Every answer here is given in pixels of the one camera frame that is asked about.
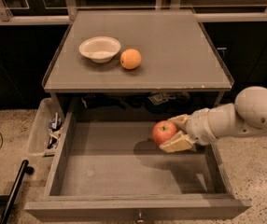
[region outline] black metal pole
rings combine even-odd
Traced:
[[[7,220],[8,220],[9,215],[10,215],[10,211],[12,209],[12,206],[14,204],[16,196],[18,195],[18,192],[19,192],[19,189],[20,189],[21,182],[22,182],[24,174],[30,175],[34,171],[33,167],[28,166],[28,164],[29,164],[28,160],[24,160],[21,163],[21,168],[20,168],[20,170],[18,172],[17,177],[15,178],[15,182],[14,182],[12,190],[11,190],[11,192],[9,194],[9,198],[7,200],[7,204],[6,204],[5,208],[4,208],[2,216],[0,217],[0,224],[6,224],[7,223]]]

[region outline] gray tabletop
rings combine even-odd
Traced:
[[[86,39],[110,36],[121,43],[108,63],[80,55]],[[126,49],[141,65],[125,70]],[[79,11],[45,84],[49,92],[229,91],[232,83],[189,10]]]

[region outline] tools in bin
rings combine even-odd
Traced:
[[[49,143],[48,149],[56,148],[59,145],[63,124],[59,114],[56,112],[55,117],[49,122]]]

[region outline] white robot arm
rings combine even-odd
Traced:
[[[249,137],[267,135],[267,89],[250,87],[241,91],[234,104],[221,105],[212,109],[201,109],[190,116],[182,115],[169,119],[181,129],[187,144],[209,145],[225,136]],[[178,151],[187,146],[165,149]]]

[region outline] open drawer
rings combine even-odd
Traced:
[[[250,207],[232,196],[215,146],[167,154],[151,139],[155,120],[105,119],[74,98],[44,197],[25,210],[41,221],[234,218]],[[95,112],[102,114],[96,119]]]

